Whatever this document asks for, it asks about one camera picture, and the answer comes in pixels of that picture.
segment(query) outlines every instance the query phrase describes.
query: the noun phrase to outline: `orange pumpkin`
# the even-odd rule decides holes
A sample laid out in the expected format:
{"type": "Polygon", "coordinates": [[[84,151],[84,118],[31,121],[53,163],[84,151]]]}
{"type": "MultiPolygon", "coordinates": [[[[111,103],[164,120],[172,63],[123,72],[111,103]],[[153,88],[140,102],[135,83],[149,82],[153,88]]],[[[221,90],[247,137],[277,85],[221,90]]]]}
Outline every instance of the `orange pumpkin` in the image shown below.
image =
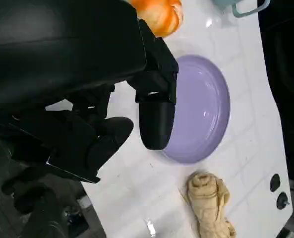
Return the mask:
{"type": "Polygon", "coordinates": [[[183,22],[180,0],[129,0],[129,2],[157,37],[168,36],[183,22]]]}

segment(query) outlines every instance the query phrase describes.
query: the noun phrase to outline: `beige cloth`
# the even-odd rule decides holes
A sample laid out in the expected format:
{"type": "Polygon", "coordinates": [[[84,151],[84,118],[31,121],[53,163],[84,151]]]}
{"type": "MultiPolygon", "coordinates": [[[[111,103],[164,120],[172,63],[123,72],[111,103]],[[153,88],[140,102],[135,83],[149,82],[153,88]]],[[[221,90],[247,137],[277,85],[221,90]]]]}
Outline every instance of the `beige cloth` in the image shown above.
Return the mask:
{"type": "Polygon", "coordinates": [[[223,180],[213,174],[194,174],[188,181],[188,197],[200,223],[201,238],[235,238],[236,232],[224,217],[230,193],[223,180]]]}

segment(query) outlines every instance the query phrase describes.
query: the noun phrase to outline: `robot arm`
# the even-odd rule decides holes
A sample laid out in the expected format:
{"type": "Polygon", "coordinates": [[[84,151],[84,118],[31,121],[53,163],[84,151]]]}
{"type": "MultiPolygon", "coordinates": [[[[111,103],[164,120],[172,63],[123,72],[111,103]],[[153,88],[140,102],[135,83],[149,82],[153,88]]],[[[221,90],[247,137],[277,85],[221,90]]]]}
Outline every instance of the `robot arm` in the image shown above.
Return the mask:
{"type": "Polygon", "coordinates": [[[139,26],[147,64],[128,83],[136,90],[143,144],[151,150],[162,150],[173,127],[178,64],[162,38],[156,38],[143,20],[139,26]]]}

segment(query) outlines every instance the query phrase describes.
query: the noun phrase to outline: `black knob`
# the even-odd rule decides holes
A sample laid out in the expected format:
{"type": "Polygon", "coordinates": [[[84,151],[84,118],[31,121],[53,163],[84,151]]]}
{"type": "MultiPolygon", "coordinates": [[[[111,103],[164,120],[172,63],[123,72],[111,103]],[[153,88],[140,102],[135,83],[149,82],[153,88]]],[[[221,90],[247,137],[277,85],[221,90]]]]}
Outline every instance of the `black knob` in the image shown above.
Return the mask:
{"type": "Polygon", "coordinates": [[[272,176],[270,180],[270,191],[274,192],[280,187],[281,181],[278,174],[272,176]]]}
{"type": "Polygon", "coordinates": [[[287,205],[289,205],[288,203],[288,197],[286,195],[285,192],[280,193],[278,199],[277,199],[277,208],[279,210],[284,209],[287,205]]]}

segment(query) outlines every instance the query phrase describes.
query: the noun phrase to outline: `rolled towel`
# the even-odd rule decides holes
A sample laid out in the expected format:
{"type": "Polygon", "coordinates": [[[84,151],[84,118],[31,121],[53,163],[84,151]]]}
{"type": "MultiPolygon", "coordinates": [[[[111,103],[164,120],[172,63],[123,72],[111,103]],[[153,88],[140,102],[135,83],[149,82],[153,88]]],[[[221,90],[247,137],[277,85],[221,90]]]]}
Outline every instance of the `rolled towel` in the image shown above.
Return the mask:
{"type": "Polygon", "coordinates": [[[157,37],[176,31],[183,22],[180,0],[128,0],[157,37]]]}
{"type": "Polygon", "coordinates": [[[230,193],[213,174],[194,174],[187,184],[188,197],[199,221],[201,238],[235,238],[234,227],[224,217],[230,193]]]}

